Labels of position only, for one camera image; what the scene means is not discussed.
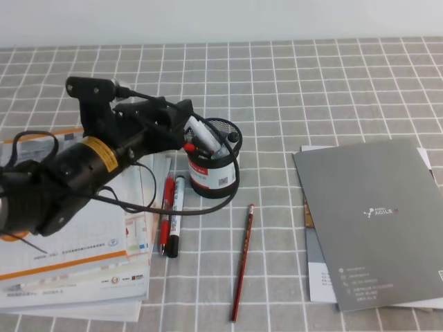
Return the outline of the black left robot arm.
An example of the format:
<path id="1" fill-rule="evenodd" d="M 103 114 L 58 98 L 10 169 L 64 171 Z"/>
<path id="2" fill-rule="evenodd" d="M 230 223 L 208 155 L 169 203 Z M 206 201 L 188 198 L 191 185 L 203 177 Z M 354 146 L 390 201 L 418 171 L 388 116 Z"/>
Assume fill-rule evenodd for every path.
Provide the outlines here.
<path id="1" fill-rule="evenodd" d="M 83 139 L 59 151 L 54 142 L 40 162 L 17 162 L 12 153 L 1 168 L 1 232 L 29 231 L 44 237 L 61 230 L 105 185 L 140 158 L 185 143 L 191 100 L 173 107 L 137 102 L 111 107 L 80 103 Z"/>

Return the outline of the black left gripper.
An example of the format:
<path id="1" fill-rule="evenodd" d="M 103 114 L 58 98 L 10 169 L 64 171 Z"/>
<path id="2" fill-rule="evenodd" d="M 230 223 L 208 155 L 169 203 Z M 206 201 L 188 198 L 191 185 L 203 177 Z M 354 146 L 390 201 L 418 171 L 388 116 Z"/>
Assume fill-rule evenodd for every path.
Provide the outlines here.
<path id="1" fill-rule="evenodd" d="M 193 115 L 192 101 L 172 106 L 166 101 L 143 101 L 115 106 L 116 123 L 123 143 L 118 151 L 133 151 L 138 160 L 149 154 L 180 150 L 185 144 L 185 124 Z"/>

